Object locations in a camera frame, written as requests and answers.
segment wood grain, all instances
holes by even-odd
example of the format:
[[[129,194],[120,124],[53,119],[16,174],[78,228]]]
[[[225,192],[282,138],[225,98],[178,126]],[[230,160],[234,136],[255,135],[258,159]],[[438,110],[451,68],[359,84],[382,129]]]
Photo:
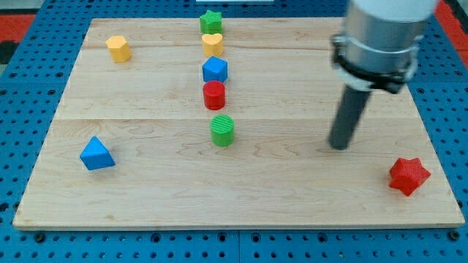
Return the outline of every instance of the wood grain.
[[[18,208],[23,230],[373,229],[464,223],[410,93],[374,92],[350,148],[326,137],[342,83],[329,64],[338,18],[224,19],[227,106],[203,106],[196,19],[95,19]],[[132,49],[114,64],[104,41]],[[235,142],[209,121],[235,120]],[[117,165],[79,154],[97,135]],[[398,157],[432,176],[388,188]]]

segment green star block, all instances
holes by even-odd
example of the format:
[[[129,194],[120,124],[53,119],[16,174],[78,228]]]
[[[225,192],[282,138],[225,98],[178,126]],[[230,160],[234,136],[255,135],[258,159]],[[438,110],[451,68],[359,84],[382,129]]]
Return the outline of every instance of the green star block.
[[[227,115],[218,115],[211,120],[211,140],[215,145],[226,147],[234,141],[234,121]]]
[[[208,10],[200,16],[200,30],[204,34],[222,34],[221,12]]]

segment yellow block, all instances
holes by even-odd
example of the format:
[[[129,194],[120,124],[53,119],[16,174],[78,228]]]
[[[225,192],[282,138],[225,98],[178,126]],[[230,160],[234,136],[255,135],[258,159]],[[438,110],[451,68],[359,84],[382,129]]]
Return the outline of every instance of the yellow block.
[[[105,44],[114,62],[125,62],[132,56],[129,43],[123,36],[112,36],[106,40]]]
[[[221,56],[222,55],[222,35],[221,34],[204,34],[202,35],[203,52],[205,56]]]

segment blue pentagon block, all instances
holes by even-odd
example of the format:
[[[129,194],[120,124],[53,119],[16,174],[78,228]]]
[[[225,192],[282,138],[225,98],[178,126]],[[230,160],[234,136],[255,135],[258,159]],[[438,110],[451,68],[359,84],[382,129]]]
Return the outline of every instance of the blue pentagon block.
[[[80,159],[88,170],[106,168],[116,165],[109,150],[96,136],[92,137],[80,154]]]
[[[227,62],[215,56],[210,57],[202,67],[203,81],[218,80],[224,82],[227,79]]]

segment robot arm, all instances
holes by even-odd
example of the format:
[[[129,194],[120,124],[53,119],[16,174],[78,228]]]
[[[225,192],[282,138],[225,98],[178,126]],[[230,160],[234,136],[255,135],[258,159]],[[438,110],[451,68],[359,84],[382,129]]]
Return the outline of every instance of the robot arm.
[[[328,141],[344,150],[374,89],[392,94],[411,79],[418,43],[438,0],[350,0],[333,64],[346,84]]]

